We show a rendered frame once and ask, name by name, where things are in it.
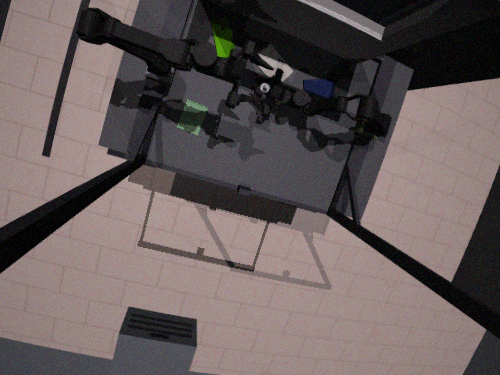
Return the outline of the light green flat sheet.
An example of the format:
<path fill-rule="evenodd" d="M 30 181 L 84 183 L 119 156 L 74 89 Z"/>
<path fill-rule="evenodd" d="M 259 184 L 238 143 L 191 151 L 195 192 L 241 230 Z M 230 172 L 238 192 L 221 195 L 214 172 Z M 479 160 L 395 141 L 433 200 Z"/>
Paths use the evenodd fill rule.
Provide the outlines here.
<path fill-rule="evenodd" d="M 208 107 L 187 99 L 177 128 L 198 135 Z"/>

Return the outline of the flat green block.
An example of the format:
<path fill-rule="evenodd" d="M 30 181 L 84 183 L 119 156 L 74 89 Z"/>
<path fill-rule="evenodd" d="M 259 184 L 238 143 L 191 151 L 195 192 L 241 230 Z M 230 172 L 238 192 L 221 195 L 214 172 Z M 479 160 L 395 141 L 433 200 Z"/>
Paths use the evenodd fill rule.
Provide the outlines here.
<path fill-rule="evenodd" d="M 234 48 L 232 30 L 229 18 L 211 20 L 217 56 L 229 57 Z"/>

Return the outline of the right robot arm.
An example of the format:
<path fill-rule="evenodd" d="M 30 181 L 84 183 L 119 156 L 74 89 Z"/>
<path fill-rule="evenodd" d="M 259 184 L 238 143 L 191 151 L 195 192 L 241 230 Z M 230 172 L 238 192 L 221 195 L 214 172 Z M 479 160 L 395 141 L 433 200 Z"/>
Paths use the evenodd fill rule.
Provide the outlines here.
<path fill-rule="evenodd" d="M 287 90 L 285 91 L 283 87 L 275 85 L 273 93 L 271 94 L 271 98 L 273 98 L 272 100 L 273 104 L 281 106 L 282 105 L 281 101 L 285 103 L 286 100 L 284 99 L 284 96 L 285 94 L 288 95 L 288 93 L 289 91 Z M 354 121 L 364 122 L 365 123 L 364 130 L 372 134 L 375 134 L 377 137 L 386 137 L 386 135 L 388 134 L 392 117 L 390 117 L 388 114 L 383 115 L 384 113 L 381 113 L 378 110 L 378 104 L 379 104 L 378 100 L 375 99 L 375 97 L 373 96 L 355 94 L 349 97 L 338 96 L 338 98 L 321 99 L 318 98 L 318 96 L 315 97 L 316 95 L 310 92 L 308 92 L 308 96 L 311 99 L 307 97 L 306 91 L 298 90 L 294 93 L 294 97 L 292 97 L 293 99 L 289 100 L 287 106 L 294 109 L 301 109 L 301 107 L 303 107 L 302 112 L 304 112 L 305 115 L 308 115 L 310 117 L 315 115 L 320 115 L 323 111 L 336 111 L 340 113 L 345 113 L 348 117 L 350 117 Z M 347 108 L 348 101 L 356 98 L 360 98 L 360 102 L 355 118 L 352 117 L 350 114 L 348 114 L 345 110 Z M 305 105 L 303 106 L 303 104 Z M 374 120 L 373 123 L 377 124 L 378 126 L 375 126 L 372 123 L 370 123 L 369 122 L 370 120 L 372 122 Z"/>

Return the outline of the grey tapered cylinder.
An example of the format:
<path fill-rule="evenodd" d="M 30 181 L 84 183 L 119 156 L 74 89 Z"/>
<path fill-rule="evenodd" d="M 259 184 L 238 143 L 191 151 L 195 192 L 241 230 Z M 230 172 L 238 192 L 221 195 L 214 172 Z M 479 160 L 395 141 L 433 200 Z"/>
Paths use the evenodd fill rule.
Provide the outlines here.
<path fill-rule="evenodd" d="M 255 88 L 255 94 L 258 96 L 262 95 L 268 91 L 269 91 L 269 86 L 267 83 L 263 83 L 260 86 L 258 86 L 257 88 Z"/>

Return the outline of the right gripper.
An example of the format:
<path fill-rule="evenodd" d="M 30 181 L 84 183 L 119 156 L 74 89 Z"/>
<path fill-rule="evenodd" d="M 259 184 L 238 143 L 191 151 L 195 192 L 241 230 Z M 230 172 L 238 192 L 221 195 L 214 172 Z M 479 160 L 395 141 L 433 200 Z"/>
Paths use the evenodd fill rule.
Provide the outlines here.
<path fill-rule="evenodd" d="M 276 71 L 276 73 L 275 73 L 275 76 L 274 76 L 274 75 L 272 75 L 272 77 L 270 77 L 270 78 L 265 78 L 265 79 L 254 79 L 254 80 L 255 80 L 255 81 L 257 81 L 257 82 L 267 83 L 267 84 L 269 84 L 269 85 L 273 84 L 272 89 L 271 89 L 271 92 L 270 92 L 270 95 L 269 95 L 269 98 L 268 98 L 268 101 L 266 101 L 266 99 L 261 98 L 261 97 L 259 97 L 259 96 L 255 95 L 255 94 L 249 93 L 249 94 L 250 94 L 251 96 L 253 96 L 253 97 L 261 98 L 261 99 L 263 99 L 263 100 L 264 100 L 264 102 L 263 102 L 264 104 L 260 102 L 260 103 L 262 104 L 262 107 L 264 107 L 264 106 L 265 106 L 265 108 L 264 108 L 264 110 L 263 110 L 263 113 L 262 113 L 262 114 L 264 114 L 264 115 L 262 115 L 262 116 L 268 117 L 268 116 L 270 115 L 270 112 L 271 112 L 271 109 L 272 109 L 271 104 L 272 104 L 272 100 L 273 100 L 273 98 L 271 99 L 271 94 L 273 93 L 274 86 L 275 86 L 275 85 L 278 85 L 278 82 L 280 82 L 280 81 L 281 81 L 282 75 L 283 75 L 283 70 L 282 70 L 282 69 L 277 68 L 277 71 Z M 278 80 L 278 81 L 277 81 L 277 80 Z M 277 84 L 276 84 L 276 83 L 277 83 Z M 289 100 L 290 100 L 290 97 L 291 97 L 291 94 L 292 94 L 292 92 L 290 92 L 290 91 L 289 91 L 288 95 L 287 95 L 287 94 L 285 94 L 284 99 L 285 99 L 286 101 L 285 101 L 285 103 L 282 103 L 283 105 L 286 105 L 286 106 L 288 105 Z M 266 101 L 266 102 L 265 102 L 265 101 Z M 268 106 L 270 106 L 270 107 L 268 107 Z"/>

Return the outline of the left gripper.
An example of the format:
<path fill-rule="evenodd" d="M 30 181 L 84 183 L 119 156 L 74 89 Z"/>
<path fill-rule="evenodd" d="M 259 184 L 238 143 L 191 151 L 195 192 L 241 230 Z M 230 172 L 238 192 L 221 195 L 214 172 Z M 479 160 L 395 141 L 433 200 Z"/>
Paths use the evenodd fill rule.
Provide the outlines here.
<path fill-rule="evenodd" d="M 257 48 L 254 49 L 254 46 L 255 46 L 255 43 L 254 41 L 252 40 L 246 40 L 244 45 L 243 45 L 243 49 L 242 49 L 242 52 L 244 53 L 244 56 L 243 56 L 243 61 L 248 61 L 248 59 L 250 59 L 250 62 L 251 63 L 254 63 L 256 65 L 259 65 L 261 67 L 264 67 L 266 69 L 269 69 L 269 70 L 274 70 L 273 67 L 271 67 L 267 62 L 265 62 L 257 53 Z M 241 83 L 241 80 L 238 80 L 235 82 L 231 82 L 229 80 L 225 80 L 222 76 L 221 76 L 221 73 L 219 73 L 220 69 L 221 70 L 224 70 L 224 67 L 225 67 L 225 63 L 223 63 L 223 58 L 224 57 L 218 57 L 218 60 L 217 60 L 217 63 L 216 63 L 216 67 L 215 67 L 215 70 L 214 70 L 214 74 L 213 74 L 213 77 L 215 78 L 218 78 L 218 79 L 221 79 L 221 80 L 224 80 L 224 81 L 227 81 L 227 82 L 230 82 L 230 83 L 233 83 L 233 88 L 232 88 L 232 92 L 229 91 L 229 95 L 228 95 L 228 98 L 227 98 L 227 101 L 226 101 L 226 104 L 228 106 L 232 106 L 233 108 L 236 107 L 236 105 L 240 104 L 240 102 L 247 102 L 249 100 L 251 101 L 264 101 L 263 99 L 261 98 L 257 98 L 257 97 L 253 97 L 253 96 L 248 96 L 248 95 L 245 95 L 245 94 L 237 94 L 238 93 L 238 90 L 239 90 L 239 86 L 240 86 L 240 83 Z M 238 84 L 237 84 L 238 83 Z M 235 90 L 236 89 L 236 90 Z M 241 100 L 247 100 L 247 101 L 241 101 Z"/>

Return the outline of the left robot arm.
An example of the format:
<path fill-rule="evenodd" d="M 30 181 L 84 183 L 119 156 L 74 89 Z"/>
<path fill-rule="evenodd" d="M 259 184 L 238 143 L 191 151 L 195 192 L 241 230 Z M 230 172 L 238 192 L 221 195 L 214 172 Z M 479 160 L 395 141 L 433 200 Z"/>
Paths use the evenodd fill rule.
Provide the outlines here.
<path fill-rule="evenodd" d="M 148 72 L 164 77 L 170 73 L 171 65 L 180 71 L 191 71 L 195 65 L 197 72 L 213 77 L 219 57 L 215 46 L 209 42 L 198 45 L 199 41 L 195 39 L 163 39 L 121 23 L 99 8 L 82 10 L 76 33 L 79 39 L 91 44 L 110 42 L 108 44 L 144 60 Z M 231 49 L 229 56 L 223 58 L 225 67 L 219 73 L 226 80 L 235 82 L 236 79 L 242 79 L 247 63 L 242 60 L 244 53 L 239 50 Z"/>

